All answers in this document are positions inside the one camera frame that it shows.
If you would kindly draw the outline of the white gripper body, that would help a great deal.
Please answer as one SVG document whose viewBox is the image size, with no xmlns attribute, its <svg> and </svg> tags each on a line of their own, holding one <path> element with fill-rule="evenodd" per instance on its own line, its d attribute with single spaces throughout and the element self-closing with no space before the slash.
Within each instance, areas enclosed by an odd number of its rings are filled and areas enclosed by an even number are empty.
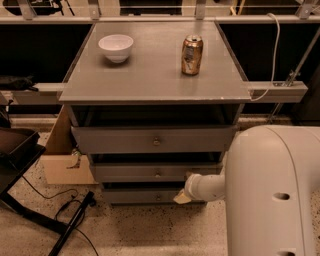
<svg viewBox="0 0 320 256">
<path fill-rule="evenodd" d="M 185 182 L 184 192 L 191 200 L 202 199 L 202 196 L 199 192 L 199 182 L 201 181 L 201 179 L 202 175 L 191 174 Z"/>
</svg>

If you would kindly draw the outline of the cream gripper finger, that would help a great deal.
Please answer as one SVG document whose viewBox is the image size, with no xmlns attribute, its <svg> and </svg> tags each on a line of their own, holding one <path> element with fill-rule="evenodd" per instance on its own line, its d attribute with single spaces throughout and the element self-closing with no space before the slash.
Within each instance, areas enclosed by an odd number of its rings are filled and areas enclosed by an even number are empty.
<svg viewBox="0 0 320 256">
<path fill-rule="evenodd" d="M 180 190 L 179 193 L 174 197 L 174 201 L 177 204 L 187 204 L 191 202 L 191 199 L 185 194 L 184 190 Z"/>
</svg>

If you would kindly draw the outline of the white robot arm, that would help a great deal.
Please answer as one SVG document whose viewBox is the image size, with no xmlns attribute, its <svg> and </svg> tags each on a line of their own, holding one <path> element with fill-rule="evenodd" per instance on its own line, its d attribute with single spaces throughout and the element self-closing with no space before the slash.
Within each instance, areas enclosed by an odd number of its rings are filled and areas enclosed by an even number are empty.
<svg viewBox="0 0 320 256">
<path fill-rule="evenodd" d="M 233 140 L 222 175 L 191 173 L 174 201 L 224 198 L 229 256 L 316 256 L 319 186 L 320 128 L 265 125 Z"/>
</svg>

